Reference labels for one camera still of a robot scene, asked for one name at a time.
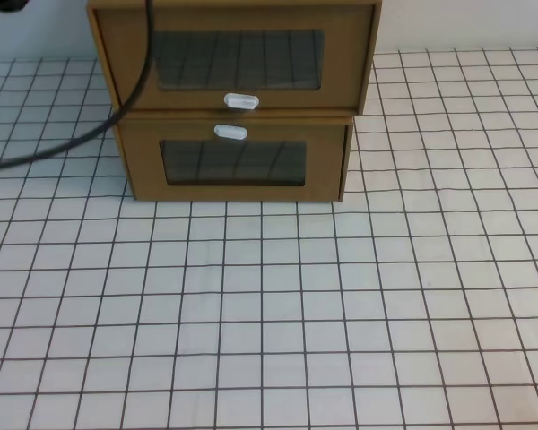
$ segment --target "grid paper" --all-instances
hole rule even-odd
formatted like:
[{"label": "grid paper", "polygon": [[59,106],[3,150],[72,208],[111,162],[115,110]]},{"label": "grid paper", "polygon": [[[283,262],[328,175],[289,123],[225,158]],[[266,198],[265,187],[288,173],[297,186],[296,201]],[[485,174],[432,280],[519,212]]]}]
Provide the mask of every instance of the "grid paper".
[{"label": "grid paper", "polygon": [[[0,63],[0,158],[109,113]],[[0,172],[0,430],[538,430],[538,49],[375,58],[343,203],[134,202],[111,133]]]}]

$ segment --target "cardboard drawer unit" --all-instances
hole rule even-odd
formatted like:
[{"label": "cardboard drawer unit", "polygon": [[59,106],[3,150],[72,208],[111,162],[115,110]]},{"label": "cardboard drawer unit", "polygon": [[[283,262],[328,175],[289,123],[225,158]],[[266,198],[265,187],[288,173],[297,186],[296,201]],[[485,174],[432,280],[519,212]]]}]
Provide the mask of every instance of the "cardboard drawer unit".
[{"label": "cardboard drawer unit", "polygon": [[[117,140],[143,200],[343,197],[381,0],[154,0],[155,57]],[[114,108],[143,65],[144,0],[90,0]]]}]

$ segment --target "white plastic handle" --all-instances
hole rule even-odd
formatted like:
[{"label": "white plastic handle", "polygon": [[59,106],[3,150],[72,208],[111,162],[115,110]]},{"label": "white plastic handle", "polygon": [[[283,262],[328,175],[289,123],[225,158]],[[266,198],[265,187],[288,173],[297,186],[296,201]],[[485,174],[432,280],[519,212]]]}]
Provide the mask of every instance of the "white plastic handle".
[{"label": "white plastic handle", "polygon": [[216,125],[213,131],[223,139],[245,141],[247,138],[247,128],[236,127],[235,125]]},{"label": "white plastic handle", "polygon": [[248,96],[247,94],[234,94],[230,92],[225,94],[223,101],[228,108],[255,110],[259,106],[259,99],[256,96]]}]

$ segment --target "black cable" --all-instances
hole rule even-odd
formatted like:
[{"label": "black cable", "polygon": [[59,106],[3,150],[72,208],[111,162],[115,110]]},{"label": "black cable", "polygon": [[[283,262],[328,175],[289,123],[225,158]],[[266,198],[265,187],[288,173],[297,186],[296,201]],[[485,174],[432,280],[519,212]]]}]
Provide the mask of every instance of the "black cable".
[{"label": "black cable", "polygon": [[41,159],[49,159],[54,157],[57,154],[66,152],[76,148],[80,145],[89,142],[90,140],[96,138],[102,133],[105,133],[111,127],[116,125],[121,121],[124,116],[132,109],[134,103],[139,99],[142,94],[143,88],[148,81],[150,76],[150,70],[152,69],[153,64],[153,32],[154,32],[154,23],[155,15],[153,11],[153,0],[145,0],[145,16],[147,19],[147,48],[145,51],[145,60],[143,61],[143,69],[140,73],[140,77],[137,81],[137,84],[134,87],[129,98],[124,102],[124,104],[114,112],[106,121],[95,127],[93,130],[90,130],[88,133],[83,134],[82,136],[74,137],[68,142],[58,145],[49,150],[44,150],[42,152],[35,153],[29,157],[20,157],[18,159],[8,159],[7,161],[0,162],[0,170],[5,168],[15,168],[23,164],[33,163],[34,161],[39,161]]}]

